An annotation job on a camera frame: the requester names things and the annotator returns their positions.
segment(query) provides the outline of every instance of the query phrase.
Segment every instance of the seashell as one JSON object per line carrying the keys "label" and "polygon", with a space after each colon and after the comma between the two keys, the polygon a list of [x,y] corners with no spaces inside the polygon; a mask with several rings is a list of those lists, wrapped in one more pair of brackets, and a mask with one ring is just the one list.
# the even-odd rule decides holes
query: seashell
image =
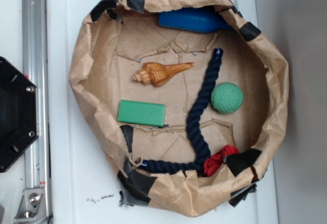
{"label": "seashell", "polygon": [[193,62],[167,65],[156,62],[148,62],[143,65],[142,69],[135,73],[133,80],[136,82],[142,82],[145,85],[152,83],[158,87],[164,85],[177,73],[188,70],[193,66]]}

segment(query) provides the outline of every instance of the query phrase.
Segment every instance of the red fabric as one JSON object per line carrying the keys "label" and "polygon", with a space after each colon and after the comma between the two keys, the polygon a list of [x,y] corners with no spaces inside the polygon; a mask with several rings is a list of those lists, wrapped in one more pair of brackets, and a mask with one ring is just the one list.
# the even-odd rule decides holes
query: red fabric
{"label": "red fabric", "polygon": [[230,145],[224,146],[221,151],[218,151],[204,162],[204,174],[208,177],[214,175],[214,173],[216,173],[220,166],[224,163],[223,158],[233,154],[240,154],[236,147]]}

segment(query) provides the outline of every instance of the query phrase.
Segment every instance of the twisted rope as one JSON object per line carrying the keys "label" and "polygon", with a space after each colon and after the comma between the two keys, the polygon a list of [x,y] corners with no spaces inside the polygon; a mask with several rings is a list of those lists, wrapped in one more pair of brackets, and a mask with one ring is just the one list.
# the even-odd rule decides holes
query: twisted rope
{"label": "twisted rope", "polygon": [[204,140],[200,130],[200,118],[203,111],[208,107],[211,92],[216,85],[218,73],[221,65],[222,49],[215,49],[212,59],[210,60],[205,72],[204,82],[199,91],[198,98],[193,104],[187,118],[186,131],[189,140],[196,153],[196,160],[192,163],[181,164],[166,161],[143,160],[140,169],[144,169],[152,173],[169,173],[175,174],[179,170],[196,170],[198,174],[203,172],[203,164],[206,159],[210,158],[211,152],[208,143]]}

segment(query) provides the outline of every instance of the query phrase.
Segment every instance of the blue plastic container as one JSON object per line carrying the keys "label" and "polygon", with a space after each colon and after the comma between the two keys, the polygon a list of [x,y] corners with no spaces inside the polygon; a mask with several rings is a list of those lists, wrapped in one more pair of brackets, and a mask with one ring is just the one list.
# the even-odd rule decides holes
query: blue plastic container
{"label": "blue plastic container", "polygon": [[222,16],[214,12],[213,7],[182,8],[176,11],[162,12],[159,14],[159,25],[199,33],[233,29]]}

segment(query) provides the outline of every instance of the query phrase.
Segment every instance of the green ball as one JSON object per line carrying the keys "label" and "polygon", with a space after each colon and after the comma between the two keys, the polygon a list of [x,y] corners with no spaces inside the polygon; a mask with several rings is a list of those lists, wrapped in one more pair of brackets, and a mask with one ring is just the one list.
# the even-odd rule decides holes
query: green ball
{"label": "green ball", "polygon": [[229,114],[236,111],[243,102],[242,90],[235,84],[223,82],[211,93],[211,103],[219,113]]}

